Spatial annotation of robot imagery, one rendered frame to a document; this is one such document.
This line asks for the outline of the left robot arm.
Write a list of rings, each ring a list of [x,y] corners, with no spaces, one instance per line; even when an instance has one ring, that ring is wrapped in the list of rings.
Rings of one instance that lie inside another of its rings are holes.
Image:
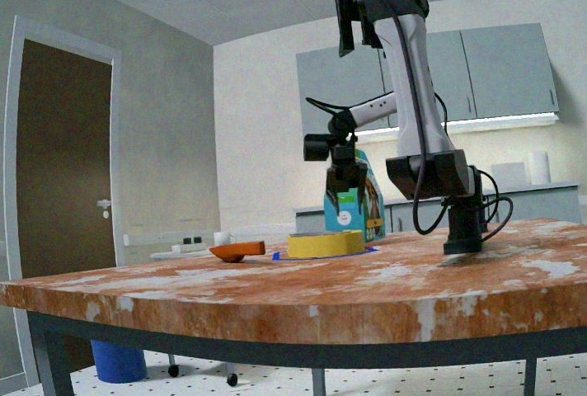
[[[475,205],[483,202],[481,174],[475,165],[467,165],[463,148],[450,150],[439,117],[426,49],[429,3],[388,1],[393,16],[383,0],[357,0],[383,46],[397,104],[398,157],[385,159],[387,176],[407,200],[414,200],[420,156],[425,154],[420,200],[441,197],[444,206],[447,198],[456,196],[466,206],[449,203],[444,249],[479,247],[482,233]]]

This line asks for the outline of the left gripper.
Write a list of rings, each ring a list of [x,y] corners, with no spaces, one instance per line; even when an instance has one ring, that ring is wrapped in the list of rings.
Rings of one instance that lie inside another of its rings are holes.
[[[338,26],[340,31],[339,57],[344,57],[355,50],[352,21],[360,21],[362,29],[362,45],[371,45],[372,49],[383,49],[375,33],[373,24],[361,14],[357,0],[335,0]],[[340,25],[339,25],[340,24]],[[341,50],[340,50],[341,49]]]

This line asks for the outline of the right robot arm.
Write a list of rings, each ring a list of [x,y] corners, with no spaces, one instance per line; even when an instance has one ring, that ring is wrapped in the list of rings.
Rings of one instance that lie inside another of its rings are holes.
[[[397,113],[394,92],[361,106],[338,112],[351,123],[354,130],[394,113]],[[330,134],[306,134],[304,136],[303,160],[326,162],[329,158],[329,150],[331,151],[331,163],[355,160],[355,149],[352,148],[355,148],[358,136],[350,136],[350,129],[346,123],[335,116],[329,121],[328,130]],[[349,136],[350,139],[347,140],[346,138]],[[478,218],[479,227],[487,228],[485,208],[478,210]]]

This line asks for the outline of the green dog food bag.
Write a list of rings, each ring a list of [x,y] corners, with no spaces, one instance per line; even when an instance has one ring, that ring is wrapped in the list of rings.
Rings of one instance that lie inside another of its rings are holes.
[[[323,202],[326,231],[361,230],[364,243],[368,243],[386,237],[383,195],[363,150],[355,148],[355,161],[366,163],[368,169],[361,215],[359,215],[358,209],[357,188],[349,188],[348,192],[337,193],[339,217],[327,199],[325,189]]]

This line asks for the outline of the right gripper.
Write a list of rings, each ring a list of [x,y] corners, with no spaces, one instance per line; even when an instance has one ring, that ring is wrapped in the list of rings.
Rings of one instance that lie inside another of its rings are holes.
[[[348,192],[349,188],[357,188],[357,201],[360,215],[361,200],[363,201],[365,194],[367,170],[366,163],[356,162],[355,160],[338,161],[331,163],[331,167],[326,168],[326,197],[335,208],[337,217],[339,217],[337,193]]]

